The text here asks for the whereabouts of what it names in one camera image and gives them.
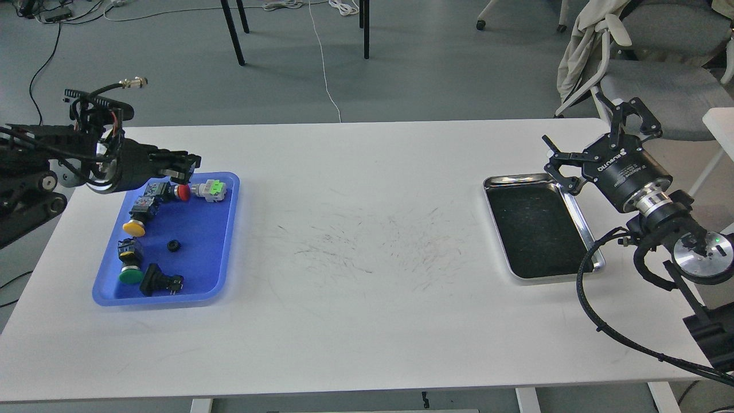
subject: gray floor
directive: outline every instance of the gray floor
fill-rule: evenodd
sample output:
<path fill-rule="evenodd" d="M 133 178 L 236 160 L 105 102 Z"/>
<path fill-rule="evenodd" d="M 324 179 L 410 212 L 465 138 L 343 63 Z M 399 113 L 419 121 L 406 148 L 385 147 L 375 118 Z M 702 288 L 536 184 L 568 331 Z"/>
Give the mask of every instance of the gray floor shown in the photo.
<path fill-rule="evenodd" d="M 571 1 L 570 15 L 583 3 Z M 110 17 L 218 4 L 215 0 L 132 1 L 113 10 Z M 261 2 L 246 0 L 245 4 Z M 91 5 L 76 0 L 72 8 L 78 14 Z M 568 41 L 568 33 L 554 31 L 559 0 L 501 2 L 484 32 L 474 29 L 476 15 L 485 5 L 482 0 L 378 0 L 371 5 L 369 61 L 362 58 L 356 16 L 343 18 L 325 4 L 312 9 L 324 46 L 329 89 L 343 121 L 549 118 L 553 114 L 559 103 L 556 68 Z M 248 61 L 245 68 L 236 64 L 219 10 L 64 26 L 57 55 L 34 86 L 45 122 L 69 122 L 68 106 L 61 102 L 65 88 L 91 90 L 132 76 L 146 76 L 149 87 L 108 94 L 134 106 L 136 117 L 126 126 L 338 121 L 324 91 L 319 44 L 308 8 L 248 9 L 248 19 L 252 32 L 239 36 Z M 56 29 L 18 18 L 10 3 L 0 2 L 0 123 L 37 122 L 28 82 L 51 53 Z M 596 112 L 585 102 L 567 116 L 595 117 Z M 715 151 L 714 146 L 700 148 L 696 150 Z M 680 187 L 690 185 L 704 162 L 678 162 L 690 151 L 685 145 L 650 150 L 661 161 L 670 162 L 664 165 Z M 723 162 L 715 172 L 718 178 L 697 198 L 702 211 L 709 211 L 706 219 L 711 222 L 731 221 L 734 215 L 719 196 L 731 193 L 732 169 L 730 161 Z M 54 226 L 52 221 L 0 251 L 0 281 L 35 266 Z M 4 290 L 0 302 L 17 297 L 23 284 Z M 0 326 L 11 312 L 12 307 L 0 309 Z M 674 384 L 674 390 L 680 394 L 685 385 Z M 539 389 L 538 396 L 544 412 L 655 411 L 643 384 Z M 510 389 L 431 391 L 429 399 L 432 409 L 517 411 Z M 732 402 L 731 389 L 704 383 L 686 398 L 683 412 L 707 412 Z M 189 404 L 181 399 L 31 403 L 2 405 L 0 412 L 186 412 Z M 214 404 L 216 412 L 263 413 L 422 408 L 419 390 L 226 398 Z"/>

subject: electrical component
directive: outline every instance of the electrical component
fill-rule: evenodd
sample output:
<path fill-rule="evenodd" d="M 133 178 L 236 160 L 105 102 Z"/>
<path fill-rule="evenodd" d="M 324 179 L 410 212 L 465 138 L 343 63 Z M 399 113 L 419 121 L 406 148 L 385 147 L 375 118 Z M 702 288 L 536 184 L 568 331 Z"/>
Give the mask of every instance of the electrical component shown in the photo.
<path fill-rule="evenodd" d="M 178 240 L 171 240 L 166 244 L 168 251 L 176 252 L 181 249 L 181 243 Z"/>
<path fill-rule="evenodd" d="M 117 258 L 123 262 L 123 269 L 118 279 L 123 284 L 137 284 L 142 281 L 140 270 L 142 263 L 142 245 L 135 238 L 117 241 Z"/>
<path fill-rule="evenodd" d="M 43 12 L 41 15 L 46 23 L 56 23 L 57 21 L 62 21 L 72 16 L 71 9 L 69 9 L 69 7 L 60 7 L 55 10 Z"/>
<path fill-rule="evenodd" d="M 140 282 L 140 292 L 146 297 L 151 297 L 155 291 L 168 290 L 171 295 L 176 294 L 184 288 L 182 276 L 167 276 L 158 264 L 148 265 L 145 277 Z"/>
<path fill-rule="evenodd" d="M 123 231 L 133 237 L 142 237 L 145 225 L 158 214 L 161 204 L 174 200 L 185 202 L 190 198 L 189 185 L 151 182 L 130 208 L 130 221 L 123 224 Z"/>
<path fill-rule="evenodd" d="M 203 184 L 191 184 L 191 193 L 204 198 L 207 202 L 224 201 L 227 184 L 219 179 L 209 179 Z"/>
<path fill-rule="evenodd" d="M 148 80 L 145 77 L 135 76 L 132 80 L 120 80 L 120 84 L 123 86 L 123 89 L 125 87 L 137 87 L 140 89 L 141 87 L 148 84 Z"/>

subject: table leg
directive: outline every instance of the table leg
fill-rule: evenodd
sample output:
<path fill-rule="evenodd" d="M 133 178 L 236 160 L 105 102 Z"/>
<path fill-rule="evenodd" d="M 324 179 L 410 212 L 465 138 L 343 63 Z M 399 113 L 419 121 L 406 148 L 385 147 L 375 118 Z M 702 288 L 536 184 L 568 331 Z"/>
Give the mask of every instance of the table leg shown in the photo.
<path fill-rule="evenodd" d="M 244 30 L 245 33 L 250 33 L 250 25 L 247 24 L 247 16 L 244 15 L 242 0 L 237 0 L 237 11 L 239 12 L 239 20 L 242 22 L 242 30 Z"/>
<path fill-rule="evenodd" d="M 713 172 L 714 169 L 716 169 L 716 166 L 719 164 L 719 161 L 722 160 L 724 157 L 724 148 L 719 149 L 716 154 L 713 155 L 713 158 L 711 158 L 710 161 L 708 161 L 708 164 L 705 168 L 701 171 L 701 174 L 698 176 L 698 179 L 693 183 L 693 186 L 691 186 L 691 190 L 689 190 L 688 194 L 690 196 L 696 196 L 698 193 L 698 190 L 701 189 L 701 186 L 703 186 L 703 182 L 708 178 L 709 175 Z"/>
<path fill-rule="evenodd" d="M 191 402 L 191 413 L 211 413 L 211 404 L 214 399 L 195 398 Z"/>
<path fill-rule="evenodd" d="M 538 403 L 538 394 L 535 387 L 518 387 L 515 389 L 517 396 L 517 405 L 520 407 L 520 413 L 540 413 L 540 404 Z"/>
<path fill-rule="evenodd" d="M 229 1 L 222 0 L 222 11 L 225 14 L 225 20 L 227 21 L 227 29 L 230 31 L 230 37 L 232 38 L 232 46 L 234 47 L 234 53 L 237 55 L 237 62 L 240 66 L 244 66 L 244 57 L 242 56 L 242 48 L 239 45 L 239 39 L 237 38 L 237 31 L 234 29 L 234 21 L 232 21 L 232 12 L 229 9 Z"/>
<path fill-rule="evenodd" d="M 648 383 L 647 386 L 650 388 L 650 394 L 653 395 L 655 407 L 659 413 L 680 413 L 678 402 L 667 381 L 654 381 Z"/>
<path fill-rule="evenodd" d="M 369 59 L 369 0 L 360 0 L 364 9 L 363 23 L 365 29 L 365 59 Z"/>

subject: metal tray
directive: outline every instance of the metal tray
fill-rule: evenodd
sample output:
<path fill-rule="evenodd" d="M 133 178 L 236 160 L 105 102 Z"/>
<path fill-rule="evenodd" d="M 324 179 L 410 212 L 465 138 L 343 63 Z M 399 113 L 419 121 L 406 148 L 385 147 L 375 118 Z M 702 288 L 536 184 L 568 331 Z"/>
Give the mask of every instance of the metal tray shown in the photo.
<path fill-rule="evenodd" d="M 546 173 L 493 176 L 484 191 L 512 275 L 561 281 L 577 273 L 595 240 L 573 195 Z M 597 251 L 586 271 L 604 264 Z"/>

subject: white chair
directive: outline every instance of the white chair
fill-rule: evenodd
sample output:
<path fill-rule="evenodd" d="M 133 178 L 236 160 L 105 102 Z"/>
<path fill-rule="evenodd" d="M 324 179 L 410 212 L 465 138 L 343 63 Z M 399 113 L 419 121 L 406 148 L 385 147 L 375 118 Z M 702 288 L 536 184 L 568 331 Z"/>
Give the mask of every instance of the white chair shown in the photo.
<path fill-rule="evenodd" d="M 734 40 L 731 21 L 705 0 L 646 0 L 625 18 L 607 15 L 595 27 L 601 34 L 601 62 L 597 70 L 556 110 L 564 110 L 591 93 L 601 119 L 609 122 L 606 102 L 629 101 L 638 96 L 663 125 L 664 139 L 713 140 L 703 115 L 712 107 L 734 107 L 722 84 L 734 75 Z M 667 51 L 686 56 L 706 56 L 727 42 L 727 67 L 721 81 L 707 70 L 680 63 L 613 60 L 611 50 Z M 691 195 L 722 158 L 719 151 L 692 187 Z"/>
<path fill-rule="evenodd" d="M 476 18 L 476 29 L 477 30 L 484 30 L 484 27 L 487 25 L 487 16 L 490 14 L 491 9 L 497 4 L 499 0 L 490 0 L 490 2 L 487 4 L 487 6 L 482 10 L 481 13 L 479 13 L 479 17 Z M 558 33 L 563 33 L 566 31 L 567 25 L 567 17 L 568 17 L 568 0 L 561 0 L 561 15 L 558 19 L 558 27 L 556 28 L 556 31 Z"/>

